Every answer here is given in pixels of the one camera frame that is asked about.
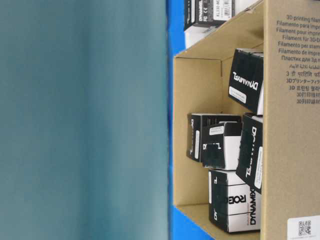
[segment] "white label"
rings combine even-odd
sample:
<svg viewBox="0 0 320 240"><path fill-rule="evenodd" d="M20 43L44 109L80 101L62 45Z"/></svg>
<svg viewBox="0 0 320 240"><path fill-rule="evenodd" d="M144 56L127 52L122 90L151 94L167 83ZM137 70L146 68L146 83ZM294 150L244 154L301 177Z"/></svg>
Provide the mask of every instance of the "white label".
<svg viewBox="0 0 320 240"><path fill-rule="evenodd" d="M227 21L232 18L232 0L215 0L213 3L213 19Z"/></svg>
<svg viewBox="0 0 320 240"><path fill-rule="evenodd" d="M196 0L191 0L191 23L196 20Z"/></svg>
<svg viewBox="0 0 320 240"><path fill-rule="evenodd" d="M218 135L218 134L224 134L225 132L225 127L224 126L216 126L210 128L209 135Z"/></svg>
<svg viewBox="0 0 320 240"><path fill-rule="evenodd" d="M245 95L243 92L235 89L234 87L229 87L229 94L238 99L239 101L243 102L244 104L247 102L247 95Z"/></svg>
<svg viewBox="0 0 320 240"><path fill-rule="evenodd" d="M211 177L211 172L209 171L209 203L212 203L212 189L211 189L211 184L212 184L212 177Z"/></svg>
<svg viewBox="0 0 320 240"><path fill-rule="evenodd" d="M288 219L287 240L320 240L320 216Z"/></svg>
<svg viewBox="0 0 320 240"><path fill-rule="evenodd" d="M256 188L261 189L262 183L262 159L263 159L263 147L259 147L258 160L256 163L255 180L254 185Z"/></svg>
<svg viewBox="0 0 320 240"><path fill-rule="evenodd" d="M194 158L199 158L199 144L200 144L200 131L195 131L195 147L194 147Z"/></svg>

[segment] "cardboard shelf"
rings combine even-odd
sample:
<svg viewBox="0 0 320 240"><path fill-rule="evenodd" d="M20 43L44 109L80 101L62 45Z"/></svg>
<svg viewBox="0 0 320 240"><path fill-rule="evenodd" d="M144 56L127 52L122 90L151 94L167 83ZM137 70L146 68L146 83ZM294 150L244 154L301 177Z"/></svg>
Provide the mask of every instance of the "cardboard shelf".
<svg viewBox="0 0 320 240"><path fill-rule="evenodd" d="M194 223L200 226L206 233L214 236L215 240L259 240L260 232L245 232L245 233L226 233L220 228L214 226L209 221L209 205L199 204L199 205L186 205L179 206L178 209L188 216Z"/></svg>
<svg viewBox="0 0 320 240"><path fill-rule="evenodd" d="M289 65L277 51L283 36L276 30L277 20L318 19L319 9L316 0L260 0L174 58L173 204L216 240L286 240L288 219L320 215L320 107L299 105L288 91ZM228 97L236 48L264 50L261 234L227 234L210 223L208 170L187 157L187 114L248 112Z"/></svg>

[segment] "blue surface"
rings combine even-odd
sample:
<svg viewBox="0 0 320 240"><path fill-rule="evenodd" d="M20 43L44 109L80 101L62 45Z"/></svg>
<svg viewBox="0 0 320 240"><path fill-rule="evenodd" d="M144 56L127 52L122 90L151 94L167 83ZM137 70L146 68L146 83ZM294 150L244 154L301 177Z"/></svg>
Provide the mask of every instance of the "blue surface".
<svg viewBox="0 0 320 240"><path fill-rule="evenodd" d="M0 239L168 238L164 1L0 1Z"/></svg>
<svg viewBox="0 0 320 240"><path fill-rule="evenodd" d="M0 1L0 239L87 240L87 3Z"/></svg>
<svg viewBox="0 0 320 240"><path fill-rule="evenodd" d="M89 239L165 240L166 2L90 2Z"/></svg>
<svg viewBox="0 0 320 240"><path fill-rule="evenodd" d="M167 0L168 17L168 123L169 123L169 237L171 240L212 240L173 206L173 59L185 50L184 0Z"/></svg>
<svg viewBox="0 0 320 240"><path fill-rule="evenodd" d="M172 239L174 240L212 240L207 233L205 233L199 226L192 222L176 207L172 207L172 216L174 231L172 232Z"/></svg>

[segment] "black box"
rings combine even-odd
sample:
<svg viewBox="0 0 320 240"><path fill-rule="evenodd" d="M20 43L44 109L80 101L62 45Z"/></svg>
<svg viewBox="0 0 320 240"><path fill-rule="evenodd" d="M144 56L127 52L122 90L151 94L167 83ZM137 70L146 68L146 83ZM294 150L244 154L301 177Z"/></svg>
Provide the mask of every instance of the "black box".
<svg viewBox="0 0 320 240"><path fill-rule="evenodd" d="M243 127L236 174L261 194L263 167L263 118L243 115Z"/></svg>
<svg viewBox="0 0 320 240"><path fill-rule="evenodd" d="M264 112L264 54L257 49L237 48L234 53L229 97L253 113Z"/></svg>
<svg viewBox="0 0 320 240"><path fill-rule="evenodd" d="M184 0L184 30L204 33L235 15L235 0Z"/></svg>
<svg viewBox="0 0 320 240"><path fill-rule="evenodd" d="M230 114L191 113L188 114L187 156L197 162L201 160L202 130L204 127L224 123L241 122L241 116Z"/></svg>
<svg viewBox="0 0 320 240"><path fill-rule="evenodd" d="M261 195L235 171L210 169L209 220L228 233L259 230Z"/></svg>
<svg viewBox="0 0 320 240"><path fill-rule="evenodd" d="M236 170L238 166L241 122L223 122L202 128L201 161L204 167Z"/></svg>

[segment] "cardboard box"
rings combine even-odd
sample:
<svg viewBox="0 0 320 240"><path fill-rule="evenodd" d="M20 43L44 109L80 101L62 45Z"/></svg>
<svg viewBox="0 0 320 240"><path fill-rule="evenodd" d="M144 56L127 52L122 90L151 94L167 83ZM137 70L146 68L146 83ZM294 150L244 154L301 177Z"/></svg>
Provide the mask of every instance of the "cardboard box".
<svg viewBox="0 0 320 240"><path fill-rule="evenodd" d="M264 113L264 53L237 48L234 53L229 97L257 115Z"/></svg>
<svg viewBox="0 0 320 240"><path fill-rule="evenodd" d="M224 122L241 122L241 116L231 114L190 113L188 114L188 149L187 156L197 162L202 162L203 128Z"/></svg>
<svg viewBox="0 0 320 240"><path fill-rule="evenodd" d="M242 132L241 117L236 122L223 122L202 129L201 161L204 167L236 170Z"/></svg>
<svg viewBox="0 0 320 240"><path fill-rule="evenodd" d="M205 33L235 15L235 0L184 0L184 31Z"/></svg>
<svg viewBox="0 0 320 240"><path fill-rule="evenodd" d="M209 219L228 233L259 230L261 195L235 171L210 169Z"/></svg>
<svg viewBox="0 0 320 240"><path fill-rule="evenodd" d="M287 240L289 219L320 215L320 107L298 103L302 100L297 97L301 83L287 83L286 71L293 69L291 64L300 66L300 62L282 60L288 55L279 54L278 44L285 33L277 31L280 21L294 23L296 16L318 19L319 9L317 0L259 1L174 58L173 204L214 239ZM295 19L298 27L291 28L296 33L300 24L318 25ZM305 46L307 54L315 51L310 44L318 45L310 42ZM186 156L188 113L242 116L248 112L228 96L236 48L255 48L264 54L261 233L228 234L209 221L208 170ZM317 70L311 71L314 77ZM306 160L303 169L302 160ZM183 221L173 224L184 226Z"/></svg>
<svg viewBox="0 0 320 240"><path fill-rule="evenodd" d="M239 164L236 174L261 194L263 175L263 118L251 113L243 115Z"/></svg>

